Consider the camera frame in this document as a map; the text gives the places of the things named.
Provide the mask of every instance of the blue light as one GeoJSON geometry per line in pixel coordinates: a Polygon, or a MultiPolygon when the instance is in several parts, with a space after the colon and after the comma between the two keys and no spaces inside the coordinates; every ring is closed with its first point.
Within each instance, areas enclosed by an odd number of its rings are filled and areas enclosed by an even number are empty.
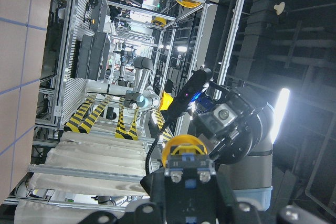
{"type": "Polygon", "coordinates": [[[198,97],[200,97],[200,95],[201,95],[201,93],[196,93],[196,94],[194,95],[194,97],[191,99],[190,102],[195,101],[198,97]]]}

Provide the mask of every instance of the ceiling light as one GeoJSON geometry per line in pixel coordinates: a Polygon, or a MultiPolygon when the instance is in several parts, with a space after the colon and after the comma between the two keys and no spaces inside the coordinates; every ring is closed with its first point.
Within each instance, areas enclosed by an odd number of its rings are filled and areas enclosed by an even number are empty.
{"type": "Polygon", "coordinates": [[[179,51],[179,52],[187,52],[187,47],[183,47],[183,46],[179,46],[179,47],[177,47],[177,50],[179,51]]]}

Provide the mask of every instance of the hazard stripe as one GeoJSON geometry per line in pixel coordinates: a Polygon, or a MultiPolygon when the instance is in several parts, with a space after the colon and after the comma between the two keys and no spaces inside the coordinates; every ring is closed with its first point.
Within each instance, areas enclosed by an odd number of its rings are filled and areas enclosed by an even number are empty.
{"type": "Polygon", "coordinates": [[[85,121],[78,127],[79,131],[83,133],[90,133],[93,125],[96,123],[98,117],[96,115],[100,115],[102,111],[105,109],[106,105],[112,101],[113,96],[108,95],[106,98],[98,105],[95,110],[88,115],[85,121]]]}
{"type": "MultiPolygon", "coordinates": [[[[156,119],[157,124],[158,124],[157,126],[159,127],[159,130],[161,130],[163,125],[164,125],[164,118],[163,118],[161,112],[158,111],[158,110],[154,110],[153,113],[155,115],[155,119],[156,119]]],[[[169,128],[166,128],[164,130],[163,134],[162,134],[162,137],[163,137],[164,140],[169,141],[171,138],[173,138],[173,134],[172,134],[172,132],[170,131],[169,128]]]]}
{"type": "Polygon", "coordinates": [[[79,132],[78,126],[80,125],[81,120],[83,119],[85,113],[90,108],[96,96],[97,96],[96,94],[93,94],[93,95],[88,96],[85,99],[85,102],[81,105],[81,107],[77,110],[77,112],[66,123],[64,127],[65,131],[79,132]]]}

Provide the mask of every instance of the workstation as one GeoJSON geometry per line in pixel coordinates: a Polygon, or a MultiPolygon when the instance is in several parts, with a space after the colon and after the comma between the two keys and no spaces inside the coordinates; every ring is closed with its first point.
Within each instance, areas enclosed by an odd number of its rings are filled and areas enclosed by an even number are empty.
{"type": "Polygon", "coordinates": [[[1,223],[336,223],[333,0],[17,1],[1,223]]]}

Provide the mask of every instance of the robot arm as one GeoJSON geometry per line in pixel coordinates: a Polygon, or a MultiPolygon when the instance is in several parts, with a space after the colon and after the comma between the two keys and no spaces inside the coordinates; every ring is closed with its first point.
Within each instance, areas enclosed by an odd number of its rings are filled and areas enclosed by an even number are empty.
{"type": "Polygon", "coordinates": [[[151,109],[158,108],[160,105],[159,96],[155,94],[151,86],[146,85],[153,70],[152,61],[149,58],[137,57],[133,64],[136,72],[132,85],[127,84],[128,82],[126,83],[123,74],[121,74],[122,79],[118,79],[118,84],[122,84],[121,86],[87,80],[87,92],[125,96],[124,106],[131,109],[138,106],[151,109]]]}

